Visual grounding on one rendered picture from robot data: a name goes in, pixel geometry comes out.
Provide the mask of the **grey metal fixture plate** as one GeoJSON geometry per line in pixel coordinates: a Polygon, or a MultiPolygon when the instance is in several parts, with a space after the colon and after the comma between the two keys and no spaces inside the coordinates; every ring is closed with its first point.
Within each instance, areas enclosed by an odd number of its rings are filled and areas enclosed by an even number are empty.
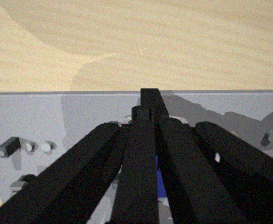
{"type": "MultiPolygon", "coordinates": [[[[190,127],[208,121],[273,157],[273,90],[159,90],[169,116],[190,127]]],[[[100,124],[118,121],[141,105],[141,91],[0,92],[0,145],[19,137],[21,147],[0,158],[0,199],[9,200],[10,185],[22,175],[38,175],[100,124]],[[22,145],[31,140],[27,152],[22,145]],[[49,140],[50,151],[41,149],[49,140]]],[[[109,222],[117,189],[112,183],[87,224],[109,222]]]]}

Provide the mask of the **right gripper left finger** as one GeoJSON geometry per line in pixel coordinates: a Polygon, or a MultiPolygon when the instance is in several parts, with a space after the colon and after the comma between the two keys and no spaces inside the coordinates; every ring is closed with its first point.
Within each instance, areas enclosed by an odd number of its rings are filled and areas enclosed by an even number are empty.
{"type": "Polygon", "coordinates": [[[120,169],[105,224],[159,224],[149,88],[141,88],[141,105],[131,112],[122,127],[98,125],[1,205],[0,224],[86,224],[120,169]]]}

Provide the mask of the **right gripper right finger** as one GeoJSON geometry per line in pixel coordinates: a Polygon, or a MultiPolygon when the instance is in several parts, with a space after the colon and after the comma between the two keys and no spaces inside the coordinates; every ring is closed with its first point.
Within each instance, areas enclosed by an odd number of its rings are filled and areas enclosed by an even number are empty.
{"type": "Polygon", "coordinates": [[[159,89],[149,89],[173,223],[273,224],[273,158],[217,124],[169,116],[159,89]]]}

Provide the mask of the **blue flat plate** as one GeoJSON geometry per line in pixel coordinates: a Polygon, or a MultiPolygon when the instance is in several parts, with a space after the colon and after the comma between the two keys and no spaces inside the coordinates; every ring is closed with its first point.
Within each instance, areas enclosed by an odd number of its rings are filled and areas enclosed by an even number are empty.
{"type": "MultiPolygon", "coordinates": [[[[127,117],[132,117],[132,116],[125,115],[125,118],[127,117]]],[[[157,168],[157,161],[158,161],[158,156],[156,156],[156,168],[157,168]]],[[[158,186],[158,198],[167,198],[160,168],[159,168],[159,171],[157,171],[157,186],[158,186]]]]}

